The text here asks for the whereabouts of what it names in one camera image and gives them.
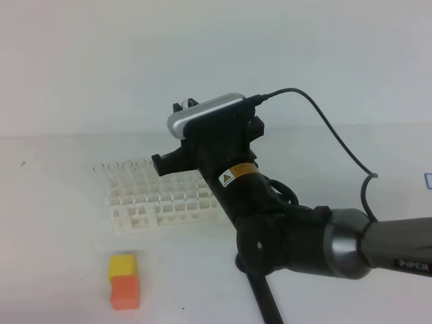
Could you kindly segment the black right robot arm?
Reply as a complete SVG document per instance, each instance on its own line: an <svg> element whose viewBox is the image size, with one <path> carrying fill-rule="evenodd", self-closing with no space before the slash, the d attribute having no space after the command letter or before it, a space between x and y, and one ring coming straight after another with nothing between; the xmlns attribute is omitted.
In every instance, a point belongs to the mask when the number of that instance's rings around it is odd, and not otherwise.
<svg viewBox="0 0 432 324"><path fill-rule="evenodd" d="M167 124L181 145L152 158L160 176L200 172L237 231L241 270L257 277L289 269L360 279L374 268L430 276L429 218L376 221L358 209L311 209L259 171L250 143L264 134L260 103L227 94L175 104Z"/></svg>

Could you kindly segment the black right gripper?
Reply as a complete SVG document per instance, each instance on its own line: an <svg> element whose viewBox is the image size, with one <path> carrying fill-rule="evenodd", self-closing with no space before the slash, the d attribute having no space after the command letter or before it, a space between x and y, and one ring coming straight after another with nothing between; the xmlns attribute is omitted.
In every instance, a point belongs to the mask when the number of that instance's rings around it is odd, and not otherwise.
<svg viewBox="0 0 432 324"><path fill-rule="evenodd" d="M192 106L183 109L173 104L173 112L189 110L198 102L188 98ZM250 143L264 134L264 123L256 116L256 97L244 99L218 111L189 121L184 128L185 147L151 160L159 176L199 170L204 176L216 176L237 163L254 163L257 156Z"/></svg>

